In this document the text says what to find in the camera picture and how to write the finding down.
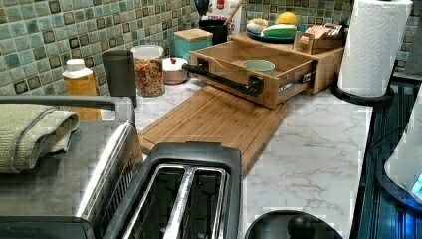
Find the wooden cutting board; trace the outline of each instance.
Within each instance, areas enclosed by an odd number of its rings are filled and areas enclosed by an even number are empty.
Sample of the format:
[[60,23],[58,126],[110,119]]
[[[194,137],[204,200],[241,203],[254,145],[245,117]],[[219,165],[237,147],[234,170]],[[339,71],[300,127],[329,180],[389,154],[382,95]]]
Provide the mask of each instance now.
[[287,109],[287,103],[271,110],[207,86],[140,131],[141,148],[149,154],[160,142],[220,142],[241,151],[246,175]]

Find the teal canister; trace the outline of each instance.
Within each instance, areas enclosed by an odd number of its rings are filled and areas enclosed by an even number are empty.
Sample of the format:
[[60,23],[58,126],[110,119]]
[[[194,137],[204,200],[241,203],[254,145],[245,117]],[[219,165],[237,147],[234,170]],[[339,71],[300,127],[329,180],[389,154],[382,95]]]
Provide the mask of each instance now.
[[212,46],[212,33],[199,28],[174,33],[175,57],[189,62],[189,52]]

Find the black handle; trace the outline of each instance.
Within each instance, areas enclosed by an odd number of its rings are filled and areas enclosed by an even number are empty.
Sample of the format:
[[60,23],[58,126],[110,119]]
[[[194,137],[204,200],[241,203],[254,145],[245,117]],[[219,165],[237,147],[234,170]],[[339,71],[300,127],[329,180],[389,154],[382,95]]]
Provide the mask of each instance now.
[[258,76],[250,76],[249,85],[240,84],[225,77],[221,77],[219,75],[210,73],[208,70],[208,63],[200,63],[197,66],[185,63],[182,65],[182,69],[191,73],[196,73],[204,77],[208,77],[214,82],[221,83],[227,87],[236,89],[243,94],[253,97],[257,97],[263,91],[264,88],[264,82]]
[[133,103],[128,97],[97,96],[1,96],[0,104],[40,104],[47,106],[86,107],[115,111],[115,121],[135,124]]

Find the yellow lemon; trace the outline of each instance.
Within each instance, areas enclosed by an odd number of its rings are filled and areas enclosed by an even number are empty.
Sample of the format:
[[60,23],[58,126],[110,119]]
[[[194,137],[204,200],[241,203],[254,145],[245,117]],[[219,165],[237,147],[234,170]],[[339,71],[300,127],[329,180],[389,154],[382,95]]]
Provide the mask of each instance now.
[[276,20],[276,24],[291,24],[298,26],[298,19],[292,12],[284,12]]

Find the folded towel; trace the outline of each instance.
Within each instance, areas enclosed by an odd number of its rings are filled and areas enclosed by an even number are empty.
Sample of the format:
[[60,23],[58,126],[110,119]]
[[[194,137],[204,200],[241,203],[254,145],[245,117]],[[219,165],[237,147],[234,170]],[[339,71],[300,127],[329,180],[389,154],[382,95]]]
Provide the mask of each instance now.
[[0,173],[19,173],[35,166],[41,155],[68,151],[79,127],[75,112],[32,104],[0,105]]

